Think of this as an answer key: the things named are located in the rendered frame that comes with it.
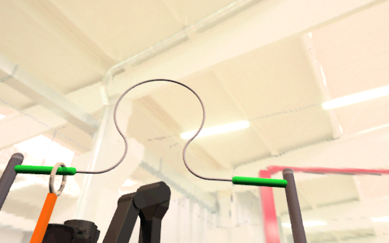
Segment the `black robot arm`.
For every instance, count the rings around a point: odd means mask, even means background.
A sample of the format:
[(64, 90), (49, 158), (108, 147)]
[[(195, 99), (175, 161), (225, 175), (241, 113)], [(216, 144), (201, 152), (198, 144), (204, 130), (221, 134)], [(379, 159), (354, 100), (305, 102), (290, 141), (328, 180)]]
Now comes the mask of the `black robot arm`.
[[(138, 243), (160, 243), (161, 222), (169, 209), (170, 197), (170, 187), (164, 181), (120, 196), (102, 243), (129, 243), (138, 216)], [(48, 224), (41, 243), (97, 243), (99, 237), (100, 230), (94, 222), (75, 219)]]

